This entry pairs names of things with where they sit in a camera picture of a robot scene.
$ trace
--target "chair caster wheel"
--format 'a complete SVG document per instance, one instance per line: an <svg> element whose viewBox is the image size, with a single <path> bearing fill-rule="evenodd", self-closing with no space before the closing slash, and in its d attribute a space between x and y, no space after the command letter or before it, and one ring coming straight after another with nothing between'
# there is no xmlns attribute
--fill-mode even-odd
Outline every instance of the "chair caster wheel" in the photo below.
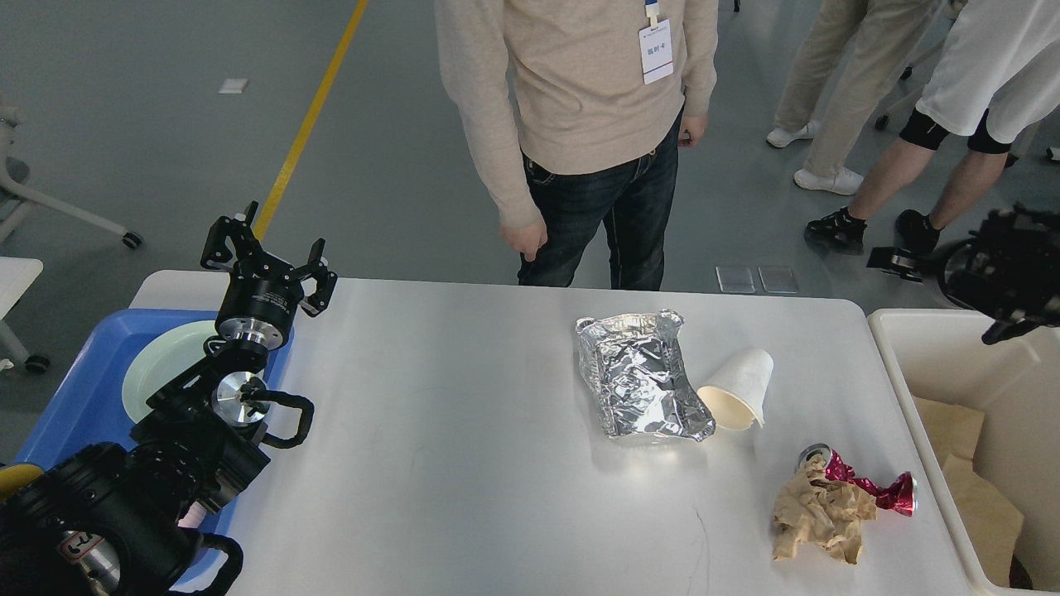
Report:
<svg viewBox="0 0 1060 596"><path fill-rule="evenodd" d="M43 374L48 372L48 367L51 366L52 361L48 360L48 356L40 354L32 354L30 357L25 358L26 372L32 372L33 374Z"/></svg>
<svg viewBox="0 0 1060 596"><path fill-rule="evenodd" d="M143 238L136 232L125 232L122 236L122 244L128 246L132 250L136 250L141 244L143 244Z"/></svg>

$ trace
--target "beige sweater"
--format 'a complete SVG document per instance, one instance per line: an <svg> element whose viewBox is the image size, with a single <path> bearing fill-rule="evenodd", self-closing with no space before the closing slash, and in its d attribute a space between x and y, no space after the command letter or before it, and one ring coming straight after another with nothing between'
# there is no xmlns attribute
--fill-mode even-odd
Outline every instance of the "beige sweater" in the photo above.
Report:
<svg viewBox="0 0 1060 596"><path fill-rule="evenodd" d="M718 0L659 4L670 20L674 74L644 85L643 0L435 0L442 83L501 225L541 217L520 150L556 174L598 172L654 148L682 105L685 116L707 113Z"/></svg>

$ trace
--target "yellow floor line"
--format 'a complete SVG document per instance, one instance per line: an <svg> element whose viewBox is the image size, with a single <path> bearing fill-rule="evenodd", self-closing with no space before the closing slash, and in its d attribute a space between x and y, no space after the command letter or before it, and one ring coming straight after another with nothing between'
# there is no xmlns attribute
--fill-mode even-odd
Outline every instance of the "yellow floor line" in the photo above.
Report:
<svg viewBox="0 0 1060 596"><path fill-rule="evenodd" d="M310 133L313 132L313 126L317 123L317 117L320 116L320 109L328 99L332 83L335 82L338 68L342 66L346 50L350 47L353 33L357 31L357 25L360 23L360 17L365 14L366 6L368 6L368 0L357 1L357 7L353 10L353 16L350 17L350 22L346 25L342 39L339 40L338 47L335 48L335 54L332 55L332 62L328 65L328 72L324 73L324 78L320 82L320 87L317 88L317 94L313 98L313 103L310 104L310 111L305 113L305 119L302 120L302 126L298 129L298 135L295 137L295 142L290 145L290 151L287 152L287 159L284 160L283 166L280 168L280 174L277 175L276 182L272 183L272 190L268 193L265 207L262 208L254 223L254 235L259 240L265 238L265 232L272 222L272 215L276 213L277 207L280 206L284 191L287 190L287 182L290 181L290 176L295 173L295 166L298 165L298 159L302 156L302 150L305 148L306 141L310 140Z"/></svg>

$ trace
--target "crumpled brown paper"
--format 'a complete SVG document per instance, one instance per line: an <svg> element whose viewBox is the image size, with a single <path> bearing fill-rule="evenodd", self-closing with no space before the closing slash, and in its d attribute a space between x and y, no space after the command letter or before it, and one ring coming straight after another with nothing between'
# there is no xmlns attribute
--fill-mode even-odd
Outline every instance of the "crumpled brown paper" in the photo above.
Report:
<svg viewBox="0 0 1060 596"><path fill-rule="evenodd" d="M799 543L813 543L851 565L862 550L861 526L876 519L876 499L861 487L825 478L815 455L777 494L773 506L773 560L794 558Z"/></svg>

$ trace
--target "white table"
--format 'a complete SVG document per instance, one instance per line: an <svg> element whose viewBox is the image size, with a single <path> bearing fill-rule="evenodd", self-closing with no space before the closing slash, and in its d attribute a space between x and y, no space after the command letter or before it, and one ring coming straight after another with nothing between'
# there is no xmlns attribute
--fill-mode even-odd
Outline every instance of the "white table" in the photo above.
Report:
<svg viewBox="0 0 1060 596"><path fill-rule="evenodd" d="M224 274L159 271L138 308L216 309ZM603 436L573 322L670 308L689 379L736 351L776 363L765 427L624 448ZM280 389L317 414L265 448L228 532L230 594L970 594L864 314L831 299L342 279L300 315ZM275 421L280 436L290 418ZM920 480L856 566L813 546L771 560L777 490L807 445Z"/></svg>
<svg viewBox="0 0 1060 596"><path fill-rule="evenodd" d="M12 353L6 355L13 356L18 363L24 362L30 353L2 319L22 294L25 294L43 267L43 264L36 259L0 257L0 345L10 350ZM6 358L0 360L0 370L8 368L4 363L12 364Z"/></svg>

